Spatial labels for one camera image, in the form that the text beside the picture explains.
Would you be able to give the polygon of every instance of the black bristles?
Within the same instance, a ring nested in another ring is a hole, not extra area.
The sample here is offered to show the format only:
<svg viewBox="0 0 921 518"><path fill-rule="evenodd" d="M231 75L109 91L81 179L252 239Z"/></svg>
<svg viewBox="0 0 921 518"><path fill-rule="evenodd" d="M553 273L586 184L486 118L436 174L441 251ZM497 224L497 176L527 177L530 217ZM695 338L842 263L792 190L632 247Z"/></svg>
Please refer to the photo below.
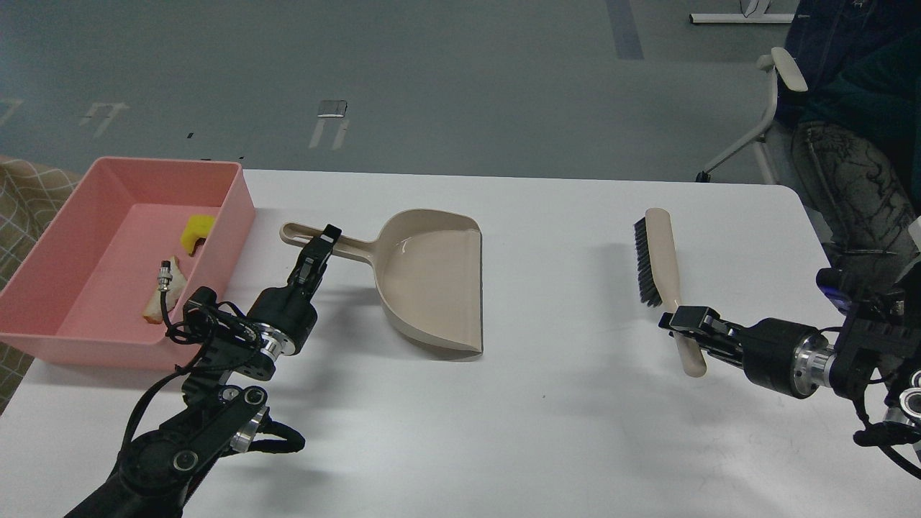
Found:
<svg viewBox="0 0 921 518"><path fill-rule="evenodd" d="M662 297L652 278L652 263L649 262L649 243L646 237L646 218L634 225L636 238L636 271L639 274L639 299L647 306L656 307L662 303Z"/></svg>

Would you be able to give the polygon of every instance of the gray floor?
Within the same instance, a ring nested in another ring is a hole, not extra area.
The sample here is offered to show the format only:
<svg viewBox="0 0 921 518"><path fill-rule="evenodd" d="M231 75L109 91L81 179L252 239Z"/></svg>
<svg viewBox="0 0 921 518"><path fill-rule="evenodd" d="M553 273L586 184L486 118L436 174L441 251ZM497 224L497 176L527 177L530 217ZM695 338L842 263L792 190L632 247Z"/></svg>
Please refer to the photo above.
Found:
<svg viewBox="0 0 921 518"><path fill-rule="evenodd" d="M9 1L0 154L77 172L122 155L690 181L761 115L753 63L787 31L688 21L738 10L735 0ZM329 120L312 147L324 99L348 101L347 131ZM750 151L717 177L760 181Z"/></svg>

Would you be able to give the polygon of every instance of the electrical connector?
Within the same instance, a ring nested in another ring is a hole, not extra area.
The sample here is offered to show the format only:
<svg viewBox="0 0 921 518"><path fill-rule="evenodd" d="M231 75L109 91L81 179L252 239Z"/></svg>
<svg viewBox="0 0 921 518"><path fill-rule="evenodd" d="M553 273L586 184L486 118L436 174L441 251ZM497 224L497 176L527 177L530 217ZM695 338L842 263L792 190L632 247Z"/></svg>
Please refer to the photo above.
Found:
<svg viewBox="0 0 921 518"><path fill-rule="evenodd" d="M160 273L157 275L157 291L169 291L169 283L172 281L172 273L170 273L169 261L160 262Z"/></svg>

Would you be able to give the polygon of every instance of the plastic tray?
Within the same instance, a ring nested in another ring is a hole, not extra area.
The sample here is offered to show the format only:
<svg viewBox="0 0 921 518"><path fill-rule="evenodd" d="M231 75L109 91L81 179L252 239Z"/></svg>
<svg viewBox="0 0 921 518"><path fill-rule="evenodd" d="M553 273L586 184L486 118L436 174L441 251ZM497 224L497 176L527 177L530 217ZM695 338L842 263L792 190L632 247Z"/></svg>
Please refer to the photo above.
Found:
<svg viewBox="0 0 921 518"><path fill-rule="evenodd" d="M190 257L180 236L190 215L216 216ZM255 218L239 164L96 160L26 261L0 292L0 340L55 363L171 369L197 346L164 337L141 316L162 260L175 255L189 283L221 295Z"/></svg>

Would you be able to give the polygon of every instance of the white table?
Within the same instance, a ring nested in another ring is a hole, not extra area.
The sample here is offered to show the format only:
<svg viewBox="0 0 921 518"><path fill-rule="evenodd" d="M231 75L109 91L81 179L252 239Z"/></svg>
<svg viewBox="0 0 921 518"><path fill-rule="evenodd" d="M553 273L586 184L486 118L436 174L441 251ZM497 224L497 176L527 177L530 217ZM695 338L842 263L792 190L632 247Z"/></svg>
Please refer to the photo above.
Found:
<svg viewBox="0 0 921 518"><path fill-rule="evenodd" d="M793 517L915 514L916 483L850 439L852 407L805 401L710 360L682 375L660 310L639 303L633 224L672 213L684 302L751 325L842 319L813 285L827 265L796 196L776 186L247 171L258 215L227 298L281 284L297 220L371 239L431 207L484 235L484 353L431 356L378 306L371 271L333 258L304 351L278 362L272 415L290 455L223 459L186 516ZM0 418L0 515L69 511L107 476L156 372L36 361ZM245 378L234 379L246 383ZM869 407L878 418L879 398ZM182 407L155 399L139 433Z"/></svg>

